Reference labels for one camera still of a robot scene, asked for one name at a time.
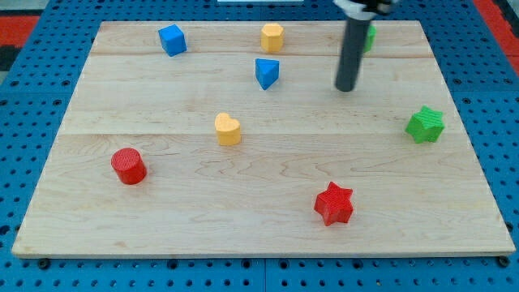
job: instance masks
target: blue cube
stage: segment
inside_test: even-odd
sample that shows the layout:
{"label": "blue cube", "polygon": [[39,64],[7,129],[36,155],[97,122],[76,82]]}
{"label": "blue cube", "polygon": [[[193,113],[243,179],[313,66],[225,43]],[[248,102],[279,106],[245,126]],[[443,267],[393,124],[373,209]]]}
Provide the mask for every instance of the blue cube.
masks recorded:
{"label": "blue cube", "polygon": [[267,90],[279,78],[279,61],[256,59],[256,79],[263,90]]}
{"label": "blue cube", "polygon": [[185,52],[187,49],[184,32],[176,24],[160,29],[159,37],[161,38],[162,49],[170,57]]}

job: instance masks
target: yellow heart-shaped block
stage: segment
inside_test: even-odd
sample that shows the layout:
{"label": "yellow heart-shaped block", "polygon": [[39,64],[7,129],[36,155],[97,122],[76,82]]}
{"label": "yellow heart-shaped block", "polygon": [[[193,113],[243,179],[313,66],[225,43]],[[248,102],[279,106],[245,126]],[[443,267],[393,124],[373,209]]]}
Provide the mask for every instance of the yellow heart-shaped block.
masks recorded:
{"label": "yellow heart-shaped block", "polygon": [[214,120],[214,127],[217,129],[218,144],[230,146],[242,141],[240,122],[229,114],[219,113]]}

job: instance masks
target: red cylinder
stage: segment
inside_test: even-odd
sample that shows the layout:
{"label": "red cylinder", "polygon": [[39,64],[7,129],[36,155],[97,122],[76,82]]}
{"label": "red cylinder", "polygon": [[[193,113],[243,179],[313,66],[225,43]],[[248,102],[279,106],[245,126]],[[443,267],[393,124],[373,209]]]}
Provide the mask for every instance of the red cylinder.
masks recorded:
{"label": "red cylinder", "polygon": [[146,176],[146,166],[137,150],[124,148],[112,156],[112,167],[125,184],[136,184]]}

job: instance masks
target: toy block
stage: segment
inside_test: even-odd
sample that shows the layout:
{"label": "toy block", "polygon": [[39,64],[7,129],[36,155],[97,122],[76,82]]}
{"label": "toy block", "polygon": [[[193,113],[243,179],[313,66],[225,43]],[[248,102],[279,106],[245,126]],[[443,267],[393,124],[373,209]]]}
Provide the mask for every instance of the toy block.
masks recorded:
{"label": "toy block", "polygon": [[350,201],[353,193],[351,189],[330,182],[328,189],[317,195],[314,210],[321,214],[324,225],[330,226],[333,222],[348,223],[354,212],[354,206]]}
{"label": "toy block", "polygon": [[160,29],[159,37],[161,38],[162,49],[170,57],[187,50],[184,32],[176,24]]}
{"label": "toy block", "polygon": [[265,24],[261,28],[261,47],[267,53],[275,53],[283,47],[285,29],[279,24]]}
{"label": "toy block", "polygon": [[214,120],[214,127],[217,129],[218,144],[230,146],[242,141],[240,133],[240,122],[231,118],[227,113],[219,113]]}
{"label": "toy block", "polygon": [[376,28],[373,25],[370,25],[370,27],[367,30],[367,39],[366,44],[364,45],[364,53],[369,52],[371,50],[371,47],[373,46],[373,41],[375,40],[376,36]]}
{"label": "toy block", "polygon": [[112,156],[112,167],[122,183],[136,184],[146,176],[146,166],[137,150],[123,148]]}
{"label": "toy block", "polygon": [[436,142],[445,128],[441,120],[443,115],[444,113],[424,105],[418,113],[413,114],[405,131],[413,136],[417,144],[423,141]]}
{"label": "toy block", "polygon": [[279,78],[279,61],[256,59],[256,79],[263,90],[267,90]]}

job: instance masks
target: wood grain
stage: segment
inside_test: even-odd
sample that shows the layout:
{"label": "wood grain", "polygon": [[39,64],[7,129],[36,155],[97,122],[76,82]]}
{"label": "wood grain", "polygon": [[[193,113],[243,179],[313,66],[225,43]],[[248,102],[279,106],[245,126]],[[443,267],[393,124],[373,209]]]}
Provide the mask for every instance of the wood grain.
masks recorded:
{"label": "wood grain", "polygon": [[[13,252],[24,258],[495,256],[515,251],[418,22],[375,22],[353,92],[333,87],[343,22],[287,22],[279,54],[264,23],[166,22],[98,32]],[[281,62],[263,91],[254,59]],[[437,143],[404,132],[444,112]],[[214,118],[242,142],[217,143]],[[109,159],[138,149],[148,176],[122,185]],[[350,223],[313,211],[330,181],[353,188]]]}

